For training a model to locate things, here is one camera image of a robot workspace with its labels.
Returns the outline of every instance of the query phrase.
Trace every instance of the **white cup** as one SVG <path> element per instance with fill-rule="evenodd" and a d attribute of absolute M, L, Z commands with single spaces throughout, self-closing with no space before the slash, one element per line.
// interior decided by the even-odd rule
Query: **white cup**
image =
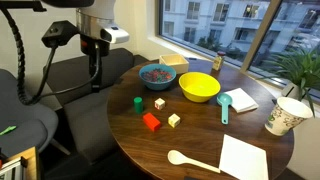
<path fill-rule="evenodd" d="M 265 127 L 272 134 L 282 136 L 312 116 L 311 109 L 302 102 L 290 97 L 280 97 Z"/>

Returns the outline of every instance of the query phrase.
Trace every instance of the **white paper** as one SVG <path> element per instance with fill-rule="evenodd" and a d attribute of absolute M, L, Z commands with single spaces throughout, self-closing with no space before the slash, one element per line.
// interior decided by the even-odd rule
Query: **white paper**
<path fill-rule="evenodd" d="M 266 151 L 225 134 L 219 169 L 241 180 L 268 180 Z"/>
<path fill-rule="evenodd" d="M 231 91 L 225 92 L 232 97 L 231 106 L 239 112 L 249 111 L 251 109 L 256 109 L 259 105 L 250 97 L 244 90 L 237 88 Z"/>

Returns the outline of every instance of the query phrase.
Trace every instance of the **potted plant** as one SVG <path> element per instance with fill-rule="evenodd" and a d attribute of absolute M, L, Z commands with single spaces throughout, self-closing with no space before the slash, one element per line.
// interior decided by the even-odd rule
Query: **potted plant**
<path fill-rule="evenodd" d="M 298 100 L 301 101 L 304 95 L 309 101 L 313 116 L 313 101 L 309 94 L 310 89 L 320 90 L 320 56 L 317 50 L 295 50 L 277 53 L 265 60 L 270 66 L 264 68 L 272 75 L 264 78 L 287 79 L 298 88 Z"/>

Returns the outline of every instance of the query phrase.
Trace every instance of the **orange block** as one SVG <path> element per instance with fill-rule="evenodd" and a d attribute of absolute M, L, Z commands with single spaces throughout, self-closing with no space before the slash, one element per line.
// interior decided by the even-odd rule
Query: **orange block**
<path fill-rule="evenodd" d="M 161 122 L 154 117 L 151 113 L 147 113 L 143 116 L 143 122 L 153 131 L 155 132 L 161 126 Z"/>

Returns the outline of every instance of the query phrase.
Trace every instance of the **gray chair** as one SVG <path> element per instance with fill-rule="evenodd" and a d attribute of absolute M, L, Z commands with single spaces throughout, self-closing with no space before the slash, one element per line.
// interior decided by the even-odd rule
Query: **gray chair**
<path fill-rule="evenodd" d="M 57 114 L 40 103 L 23 105 L 17 95 L 17 79 L 9 71 L 0 69 L 0 132 L 8 126 L 17 128 L 0 136 L 0 147 L 7 157 L 33 146 L 42 152 L 50 142 L 62 147 L 53 139 L 58 126 Z"/>

